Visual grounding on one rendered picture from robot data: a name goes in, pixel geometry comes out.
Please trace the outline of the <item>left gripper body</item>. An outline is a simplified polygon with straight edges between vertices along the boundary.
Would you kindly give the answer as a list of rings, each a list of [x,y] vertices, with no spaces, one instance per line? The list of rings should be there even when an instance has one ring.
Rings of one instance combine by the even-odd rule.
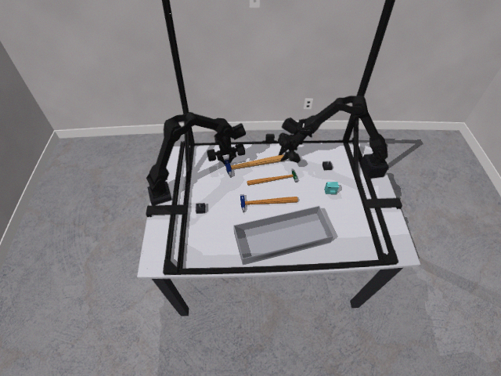
[[[286,133],[280,133],[280,135],[289,136],[289,135],[288,135],[288,134],[286,134]],[[279,135],[279,136],[280,136],[280,135]],[[298,163],[301,159],[300,159],[300,157],[299,157],[299,155],[298,155],[298,154],[294,153],[294,150],[297,150],[297,147],[298,147],[299,145],[302,145],[303,143],[302,143],[302,142],[300,142],[300,141],[298,141],[298,140],[294,137],[294,135],[292,135],[292,136],[291,136],[291,139],[294,139],[294,143],[293,143],[293,145],[292,145],[292,147],[291,147],[291,148],[288,148],[288,147],[287,147],[287,148],[288,148],[288,150],[289,150],[289,152],[288,152],[288,158],[289,158],[289,160],[290,160],[290,161],[293,161],[293,162]]]

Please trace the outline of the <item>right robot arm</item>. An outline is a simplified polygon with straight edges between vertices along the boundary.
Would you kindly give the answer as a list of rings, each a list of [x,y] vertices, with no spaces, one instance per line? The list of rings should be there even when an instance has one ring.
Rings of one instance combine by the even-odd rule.
[[[182,121],[188,122],[181,127],[179,122]],[[187,133],[194,125],[213,129],[218,132],[219,134],[217,133],[214,135],[216,145],[220,143],[222,146],[228,146],[231,143],[231,139],[238,139],[246,135],[245,129],[241,123],[232,127],[224,118],[213,119],[192,112],[176,115],[166,120],[164,123],[164,140],[157,158],[157,163],[150,169],[150,173],[146,177],[153,198],[167,195],[164,181],[166,182],[166,180],[168,180],[169,172],[165,169],[168,165],[173,146],[175,142],[180,139],[181,135]]]

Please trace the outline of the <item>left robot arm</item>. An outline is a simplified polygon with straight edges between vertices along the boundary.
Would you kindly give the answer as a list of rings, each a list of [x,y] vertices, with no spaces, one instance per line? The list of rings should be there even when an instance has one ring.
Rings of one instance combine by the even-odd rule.
[[[352,107],[347,105],[348,103],[352,103]],[[373,152],[369,159],[373,166],[384,165],[384,159],[387,158],[387,144],[385,143],[384,137],[378,133],[368,113],[366,99],[364,96],[347,96],[344,98],[337,98],[317,115],[301,119],[299,122],[296,122],[291,117],[287,118],[284,121],[282,128],[289,133],[294,134],[294,137],[298,141],[302,142],[307,136],[312,137],[312,134],[315,133],[319,126],[336,114],[339,110],[345,111],[349,114],[355,114],[362,120],[362,123],[369,134],[369,146]],[[303,124],[305,124],[304,127]],[[289,136],[280,135],[278,138],[279,145],[291,148],[294,143],[294,139],[291,139],[291,134]]]

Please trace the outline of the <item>teal cube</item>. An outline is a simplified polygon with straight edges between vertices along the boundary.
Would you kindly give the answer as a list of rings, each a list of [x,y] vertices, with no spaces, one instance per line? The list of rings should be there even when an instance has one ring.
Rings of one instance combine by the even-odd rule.
[[[325,194],[337,194],[338,188],[338,182],[326,182],[324,188]]]

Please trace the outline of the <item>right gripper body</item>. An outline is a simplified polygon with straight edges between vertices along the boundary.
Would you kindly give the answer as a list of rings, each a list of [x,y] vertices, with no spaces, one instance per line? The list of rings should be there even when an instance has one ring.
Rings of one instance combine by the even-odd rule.
[[[245,155],[245,149],[244,149],[243,144],[236,145],[236,148],[231,147],[231,143],[228,146],[222,146],[219,143],[219,146],[220,146],[220,150],[218,150],[218,152],[215,152],[214,149],[207,151],[209,161],[215,161],[216,156],[218,156],[218,159],[220,159],[224,155],[228,155],[228,154],[236,155],[236,152],[238,153],[239,156]],[[233,149],[233,148],[235,148],[235,149]]]

